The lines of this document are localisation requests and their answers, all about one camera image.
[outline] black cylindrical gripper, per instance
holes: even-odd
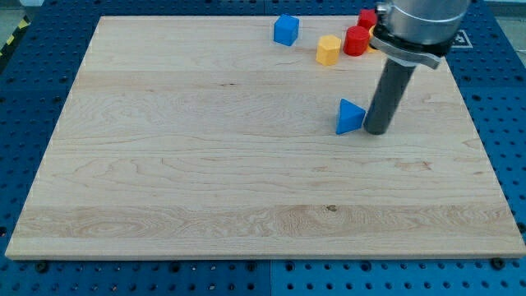
[[[387,131],[415,67],[405,67],[388,58],[372,97],[363,127],[373,135]]]

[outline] wood grain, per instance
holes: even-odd
[[[384,136],[382,53],[315,62],[356,17],[102,17],[12,235],[15,260],[521,257],[444,61],[418,67]]]

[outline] blue block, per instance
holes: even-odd
[[[341,135],[345,132],[351,132],[360,129],[362,127],[364,117],[364,109],[347,101],[346,99],[341,99],[339,102],[339,115],[336,135]]]
[[[291,46],[298,38],[299,19],[283,14],[274,23],[274,41]]]

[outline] red cylinder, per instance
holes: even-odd
[[[344,53],[350,56],[360,56],[369,45],[369,31],[361,26],[352,26],[347,29],[344,42]]]
[[[358,25],[371,29],[372,26],[376,25],[377,16],[374,9],[362,9],[358,17]]]

